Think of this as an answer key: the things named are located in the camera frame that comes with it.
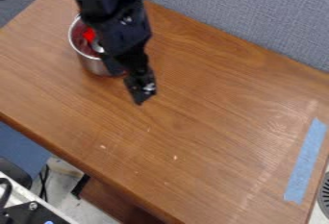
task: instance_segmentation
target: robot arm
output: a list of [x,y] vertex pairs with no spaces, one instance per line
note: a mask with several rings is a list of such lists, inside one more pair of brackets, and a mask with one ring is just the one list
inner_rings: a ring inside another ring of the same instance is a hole
[[156,92],[155,78],[148,66],[144,48],[151,37],[143,0],[76,0],[83,23],[96,34],[104,48],[102,59],[108,58],[127,69],[124,84],[136,104]]

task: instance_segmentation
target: painter's tape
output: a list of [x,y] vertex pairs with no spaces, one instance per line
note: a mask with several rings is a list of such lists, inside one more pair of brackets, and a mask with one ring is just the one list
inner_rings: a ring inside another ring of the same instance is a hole
[[326,129],[326,125],[318,119],[314,119],[289,179],[283,200],[295,202],[298,205],[302,204],[304,196],[308,190],[314,163],[322,141],[325,139]]

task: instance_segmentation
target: wood grain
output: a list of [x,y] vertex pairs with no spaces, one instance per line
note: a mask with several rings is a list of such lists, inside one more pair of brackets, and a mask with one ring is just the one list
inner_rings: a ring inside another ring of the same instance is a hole
[[91,179],[82,198],[123,224],[163,224],[152,215],[128,202],[108,186]]
[[329,76],[147,3],[159,94],[83,71],[72,0],[37,0],[0,35],[0,117],[143,209],[178,223],[305,223],[282,196],[306,130],[329,124]]

